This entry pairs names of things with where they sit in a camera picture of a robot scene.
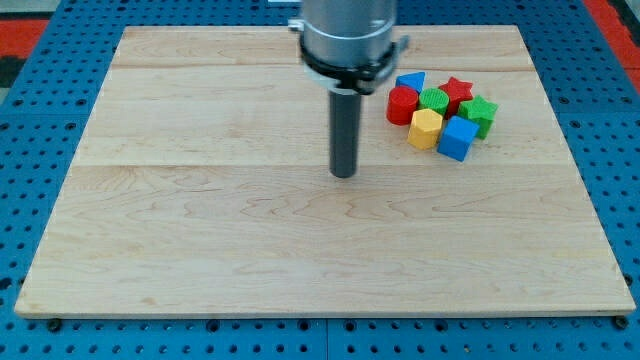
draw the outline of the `wooden board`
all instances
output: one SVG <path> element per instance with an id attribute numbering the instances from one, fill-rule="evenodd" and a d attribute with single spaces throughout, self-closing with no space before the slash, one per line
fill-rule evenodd
<path id="1" fill-rule="evenodd" d="M 498 102 L 465 163 L 327 98 L 283 28 L 128 28 L 16 304 L 30 318 L 492 317 L 635 305 L 515 27 L 400 27 Z"/>

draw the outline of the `yellow block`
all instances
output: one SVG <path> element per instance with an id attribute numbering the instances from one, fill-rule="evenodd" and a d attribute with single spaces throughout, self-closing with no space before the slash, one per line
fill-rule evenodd
<path id="1" fill-rule="evenodd" d="M 442 130 L 442 115 L 431 109 L 413 113 L 407 142 L 420 150 L 430 149 L 438 143 Z"/>

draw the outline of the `colorful blocks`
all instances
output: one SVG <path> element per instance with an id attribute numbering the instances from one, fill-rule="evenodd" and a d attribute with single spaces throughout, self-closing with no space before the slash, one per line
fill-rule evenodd
<path id="1" fill-rule="evenodd" d="M 400 75 L 396 78 L 396 86 L 408 86 L 420 94 L 426 75 L 424 71 Z"/>
<path id="2" fill-rule="evenodd" d="M 449 106 L 447 107 L 447 113 L 444 116 L 445 119 L 449 119 L 458 113 L 461 102 L 473 99 L 473 95 L 471 94 L 472 87 L 473 83 L 460 81 L 453 76 L 449 78 L 449 81 L 446 84 L 438 87 L 449 95 Z"/>
<path id="3" fill-rule="evenodd" d="M 460 103 L 458 115 L 480 125 L 476 136 L 484 140 L 489 134 L 497 110 L 498 104 L 489 102 L 482 96 L 476 96 L 473 100 Z"/>
<path id="4" fill-rule="evenodd" d="M 479 129 L 480 125 L 459 116 L 453 116 L 442 132 L 438 152 L 458 161 L 464 161 Z"/>
<path id="5" fill-rule="evenodd" d="M 387 120 L 395 125 L 409 125 L 418 106 L 418 93 L 408 86 L 397 86 L 389 92 Z"/>
<path id="6" fill-rule="evenodd" d="M 442 115 L 431 109 L 413 113 L 407 142 L 419 150 L 435 147 L 442 130 Z"/>
<path id="7" fill-rule="evenodd" d="M 449 96 L 440 89 L 432 88 L 422 90 L 418 109 L 431 109 L 444 116 L 449 105 Z"/>

